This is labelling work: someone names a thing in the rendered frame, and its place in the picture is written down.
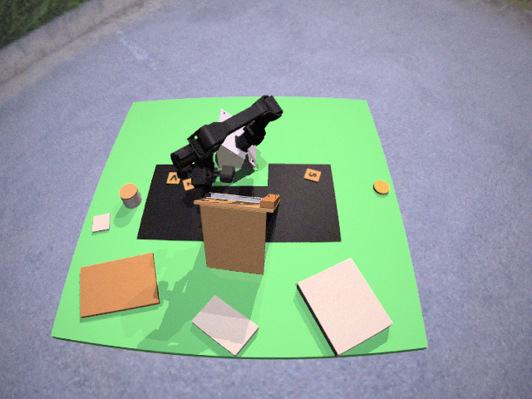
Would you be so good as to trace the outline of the pale pink flat rectangular slab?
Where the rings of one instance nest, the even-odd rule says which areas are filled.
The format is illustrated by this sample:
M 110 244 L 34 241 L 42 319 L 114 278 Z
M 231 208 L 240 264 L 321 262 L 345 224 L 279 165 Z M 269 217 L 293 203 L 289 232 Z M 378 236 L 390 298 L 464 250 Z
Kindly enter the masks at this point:
M 352 258 L 298 282 L 297 288 L 336 357 L 393 324 Z

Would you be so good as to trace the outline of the pale pink flat rectangular card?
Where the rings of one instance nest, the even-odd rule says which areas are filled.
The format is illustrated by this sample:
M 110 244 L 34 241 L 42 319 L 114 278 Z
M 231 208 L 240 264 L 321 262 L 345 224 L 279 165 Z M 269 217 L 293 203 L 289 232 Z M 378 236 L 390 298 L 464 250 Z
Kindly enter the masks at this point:
M 216 295 L 191 322 L 235 356 L 259 330 L 257 324 L 252 323 Z

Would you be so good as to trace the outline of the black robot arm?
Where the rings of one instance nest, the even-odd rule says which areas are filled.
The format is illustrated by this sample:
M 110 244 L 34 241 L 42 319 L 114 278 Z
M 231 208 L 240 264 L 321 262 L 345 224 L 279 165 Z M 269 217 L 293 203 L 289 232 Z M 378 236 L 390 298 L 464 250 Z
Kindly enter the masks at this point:
M 258 146 L 266 135 L 265 128 L 270 121 L 282 117 L 283 110 L 273 96 L 263 95 L 246 110 L 231 116 L 223 122 L 212 122 L 201 126 L 188 137 L 185 145 L 170 154 L 171 162 L 181 170 L 198 160 L 207 160 L 224 143 L 227 136 L 243 128 L 244 133 L 235 135 L 236 148 L 248 152 L 251 145 Z M 195 139 L 195 137 L 198 137 Z M 191 165 L 191 184 L 195 188 L 206 188 L 214 182 L 214 174 L 206 164 Z

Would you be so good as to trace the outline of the orange flat rectangular board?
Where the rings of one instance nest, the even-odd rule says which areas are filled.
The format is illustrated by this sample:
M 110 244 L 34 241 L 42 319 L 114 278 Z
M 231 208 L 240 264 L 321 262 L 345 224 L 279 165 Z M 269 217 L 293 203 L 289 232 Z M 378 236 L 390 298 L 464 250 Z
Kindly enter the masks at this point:
M 153 252 L 80 271 L 81 318 L 160 304 Z

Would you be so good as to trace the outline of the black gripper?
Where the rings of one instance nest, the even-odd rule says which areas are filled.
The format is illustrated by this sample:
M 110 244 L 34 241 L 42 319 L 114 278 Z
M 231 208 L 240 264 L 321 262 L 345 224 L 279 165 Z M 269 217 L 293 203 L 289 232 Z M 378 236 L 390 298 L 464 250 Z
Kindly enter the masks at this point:
M 202 164 L 206 164 L 209 168 L 210 168 L 210 171 L 213 172 L 214 174 L 214 182 L 216 181 L 217 177 L 220 176 L 220 181 L 223 182 L 223 183 L 231 183 L 233 181 L 233 178 L 234 178 L 234 173 L 235 173 L 235 168 L 232 166 L 232 165 L 223 165 L 223 168 L 222 170 L 218 170 L 218 167 L 215 168 L 214 167 L 214 161 L 213 161 L 213 155 L 208 158 L 207 160 L 198 160 L 195 161 L 195 165 L 196 166 L 202 166 Z M 186 179 L 188 177 L 188 173 L 192 173 L 191 172 L 191 165 L 188 165 L 186 166 L 185 168 L 181 169 L 181 170 L 177 170 L 177 178 L 178 179 Z M 213 183 L 214 183 L 213 182 Z M 210 190 L 210 186 L 211 186 L 212 183 L 210 183 L 210 185 L 208 185 L 205 190 L 209 192 Z

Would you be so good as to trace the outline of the pale pink flat square tile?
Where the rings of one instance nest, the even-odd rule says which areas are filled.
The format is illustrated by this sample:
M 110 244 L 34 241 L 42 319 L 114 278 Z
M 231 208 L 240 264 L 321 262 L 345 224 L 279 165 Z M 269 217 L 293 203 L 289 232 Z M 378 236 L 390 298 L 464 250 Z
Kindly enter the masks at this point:
M 102 214 L 102 215 L 97 215 L 97 216 L 94 216 L 94 219 L 93 219 L 93 225 L 92 225 L 92 232 L 93 233 L 97 233 L 97 232 L 101 232 L 101 231 L 105 231 L 105 230 L 108 230 L 110 229 L 111 227 L 111 221 L 110 221 L 110 218 L 111 218 L 111 214 Z

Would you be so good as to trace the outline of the grey cylinder with orange top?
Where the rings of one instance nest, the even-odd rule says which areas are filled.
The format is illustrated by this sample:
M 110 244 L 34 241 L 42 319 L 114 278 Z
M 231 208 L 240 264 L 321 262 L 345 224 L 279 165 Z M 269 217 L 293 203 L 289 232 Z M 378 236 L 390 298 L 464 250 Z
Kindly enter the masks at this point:
M 138 188 L 133 183 L 123 185 L 119 190 L 119 196 L 126 208 L 129 209 L 139 206 L 142 201 Z

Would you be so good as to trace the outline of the orange round disc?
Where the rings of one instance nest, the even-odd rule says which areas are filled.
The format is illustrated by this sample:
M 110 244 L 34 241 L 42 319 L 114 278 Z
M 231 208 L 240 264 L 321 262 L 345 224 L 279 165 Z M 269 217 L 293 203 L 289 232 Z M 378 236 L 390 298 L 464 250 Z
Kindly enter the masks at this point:
M 385 195 L 389 192 L 389 184 L 384 180 L 378 180 L 374 183 L 373 189 L 380 195 Z M 379 191 L 379 192 L 378 192 Z

